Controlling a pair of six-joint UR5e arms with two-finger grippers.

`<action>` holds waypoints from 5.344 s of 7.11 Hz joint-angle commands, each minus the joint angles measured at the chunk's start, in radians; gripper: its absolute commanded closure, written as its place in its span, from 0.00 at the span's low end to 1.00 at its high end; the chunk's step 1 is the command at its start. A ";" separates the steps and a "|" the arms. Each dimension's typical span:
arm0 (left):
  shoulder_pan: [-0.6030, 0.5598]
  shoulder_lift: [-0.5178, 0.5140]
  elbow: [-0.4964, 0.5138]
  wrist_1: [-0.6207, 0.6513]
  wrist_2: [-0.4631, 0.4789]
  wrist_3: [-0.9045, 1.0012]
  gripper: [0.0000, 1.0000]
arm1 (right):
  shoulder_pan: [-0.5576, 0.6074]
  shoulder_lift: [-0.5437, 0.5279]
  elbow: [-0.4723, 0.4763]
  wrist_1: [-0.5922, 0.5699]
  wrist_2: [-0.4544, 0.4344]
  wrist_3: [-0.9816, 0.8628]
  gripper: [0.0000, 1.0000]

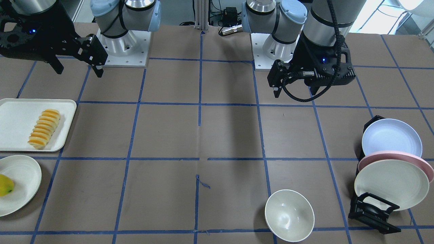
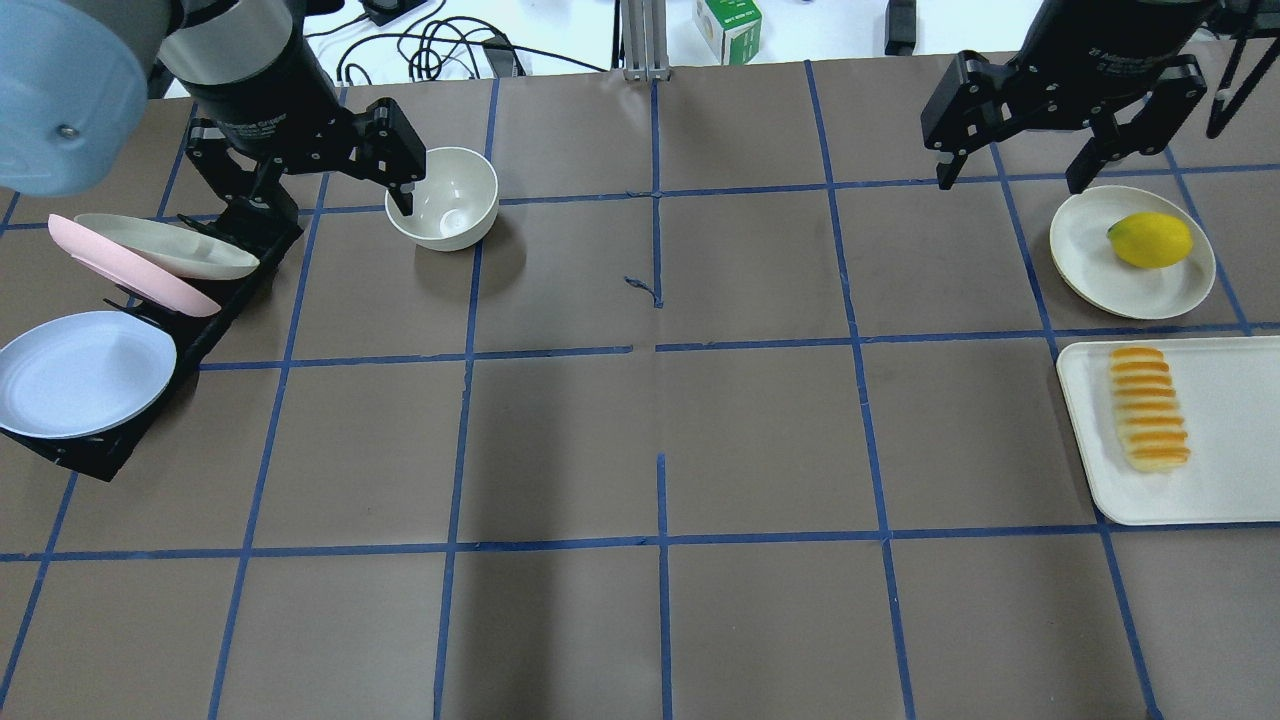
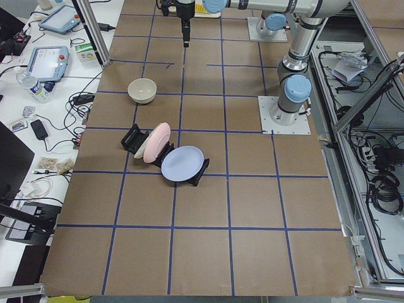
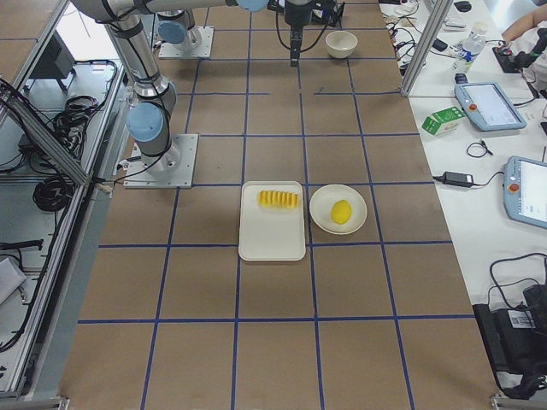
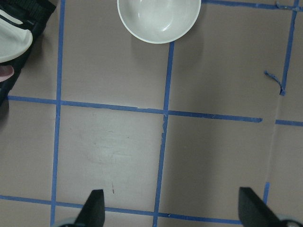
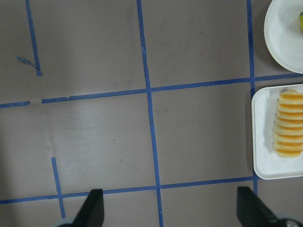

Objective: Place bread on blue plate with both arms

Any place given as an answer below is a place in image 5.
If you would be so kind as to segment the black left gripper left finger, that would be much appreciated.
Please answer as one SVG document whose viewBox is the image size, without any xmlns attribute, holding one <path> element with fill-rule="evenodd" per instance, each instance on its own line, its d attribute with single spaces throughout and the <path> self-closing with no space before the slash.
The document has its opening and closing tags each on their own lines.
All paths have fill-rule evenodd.
<svg viewBox="0 0 303 227">
<path fill-rule="evenodd" d="M 79 215 L 75 227 L 102 227 L 105 223 L 104 191 L 92 190 Z"/>
</svg>

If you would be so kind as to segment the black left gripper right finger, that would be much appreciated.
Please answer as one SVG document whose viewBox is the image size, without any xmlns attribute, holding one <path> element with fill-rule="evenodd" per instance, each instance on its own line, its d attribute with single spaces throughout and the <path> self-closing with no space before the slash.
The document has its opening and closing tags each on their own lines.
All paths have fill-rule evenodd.
<svg viewBox="0 0 303 227">
<path fill-rule="evenodd" d="M 238 216 L 244 227 L 283 227 L 273 211 L 250 187 L 240 187 L 238 193 Z"/>
</svg>

